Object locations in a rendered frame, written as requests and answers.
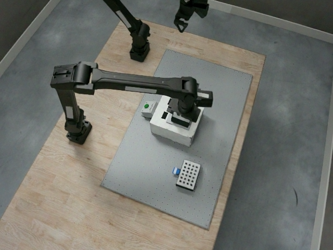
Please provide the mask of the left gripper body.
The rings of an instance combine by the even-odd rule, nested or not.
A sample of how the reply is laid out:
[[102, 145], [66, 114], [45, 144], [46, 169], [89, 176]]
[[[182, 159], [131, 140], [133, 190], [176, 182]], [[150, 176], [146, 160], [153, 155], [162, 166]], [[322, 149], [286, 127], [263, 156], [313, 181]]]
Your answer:
[[[191, 3], [192, 3], [192, 2], [191, 2]], [[190, 3], [190, 4], [191, 4], [191, 3]], [[183, 15], [183, 11], [184, 11], [184, 5], [185, 5], [185, 6], [188, 6], [188, 5], [190, 5], [190, 4], [182, 4], [182, 3], [180, 2], [180, 7], [179, 7], [179, 9], [178, 9], [178, 11], [177, 11], [177, 13], [176, 13], [176, 15], [175, 15], [174, 23], [178, 23], [178, 24], [183, 25], [184, 21], [180, 20], [181, 18], [183, 18], [184, 20], [188, 21], [188, 19], [189, 19], [190, 16], [185, 16], [185, 15]]]

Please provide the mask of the white plate with round holes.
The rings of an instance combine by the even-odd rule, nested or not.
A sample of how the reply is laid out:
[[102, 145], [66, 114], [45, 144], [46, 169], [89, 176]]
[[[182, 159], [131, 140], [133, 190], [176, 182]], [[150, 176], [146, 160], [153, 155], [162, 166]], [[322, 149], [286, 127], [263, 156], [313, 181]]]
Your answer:
[[182, 126], [188, 128], [190, 120], [181, 117], [181, 114], [173, 112], [173, 115], [172, 115], [172, 118], [171, 118], [171, 122], [177, 123], [179, 125], [182, 125]]

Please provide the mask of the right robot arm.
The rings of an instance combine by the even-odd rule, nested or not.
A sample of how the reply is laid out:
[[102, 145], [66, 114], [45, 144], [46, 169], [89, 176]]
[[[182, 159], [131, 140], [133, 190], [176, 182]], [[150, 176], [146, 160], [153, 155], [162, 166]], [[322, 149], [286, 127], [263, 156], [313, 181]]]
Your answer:
[[87, 61], [55, 66], [50, 86], [56, 89], [65, 113], [66, 137], [79, 143], [91, 123], [85, 120], [84, 110], [77, 105], [75, 93], [94, 95], [95, 90], [110, 89], [158, 94], [177, 98], [181, 107], [192, 106], [191, 110], [194, 104], [197, 107], [212, 107], [213, 104], [213, 92], [199, 89], [199, 83], [193, 77], [159, 78], [110, 72], [98, 69], [98, 63]]

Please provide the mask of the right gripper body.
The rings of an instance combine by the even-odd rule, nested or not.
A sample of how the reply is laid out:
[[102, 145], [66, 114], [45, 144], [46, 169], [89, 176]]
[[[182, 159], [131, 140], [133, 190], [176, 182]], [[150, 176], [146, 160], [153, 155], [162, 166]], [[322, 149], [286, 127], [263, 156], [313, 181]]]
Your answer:
[[178, 104], [177, 98], [172, 98], [168, 107], [171, 108], [171, 111], [181, 114], [181, 117], [193, 122], [197, 122], [198, 117], [200, 115], [199, 112], [196, 112], [198, 108], [196, 105], [194, 105], [192, 110], [191, 110], [192, 106], [190, 108], [183, 108], [180, 106], [180, 104]]

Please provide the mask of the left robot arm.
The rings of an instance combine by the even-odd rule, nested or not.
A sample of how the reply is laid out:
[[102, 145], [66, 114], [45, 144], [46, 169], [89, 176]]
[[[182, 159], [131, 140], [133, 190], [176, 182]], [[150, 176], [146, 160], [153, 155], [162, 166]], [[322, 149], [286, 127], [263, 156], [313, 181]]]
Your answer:
[[[147, 37], [150, 36], [149, 25], [143, 23], [140, 19], [136, 20], [128, 9], [123, 5], [120, 0], [103, 0], [109, 8], [118, 16], [118, 18], [125, 24], [132, 37], [132, 48], [130, 55], [143, 58], [145, 52], [149, 47]], [[183, 15], [191, 16], [193, 11], [201, 18], [204, 18], [209, 10], [208, 0], [180, 0], [184, 5]], [[195, 9], [195, 10], [194, 10]]]

